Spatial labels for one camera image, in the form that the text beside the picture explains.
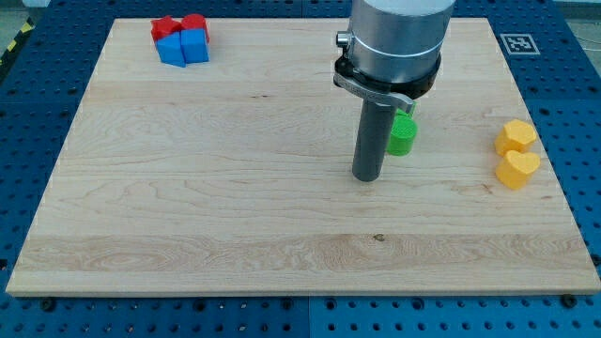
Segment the yellow hexagonal block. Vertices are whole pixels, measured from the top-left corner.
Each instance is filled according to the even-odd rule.
[[[497,154],[504,156],[509,150],[526,152],[536,141],[536,129],[530,123],[518,119],[511,120],[503,126],[503,129],[495,140]]]
[[[518,190],[523,188],[534,172],[541,165],[541,158],[534,153],[519,153],[509,150],[497,166],[495,174],[499,181],[508,188]]]

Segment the wooden board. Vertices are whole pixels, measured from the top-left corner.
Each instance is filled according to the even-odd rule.
[[[488,22],[456,19],[413,152],[350,173],[361,101],[332,85],[346,20],[211,20],[211,61],[161,64],[117,20],[8,285],[14,296],[594,293],[543,157],[494,177],[530,120]]]

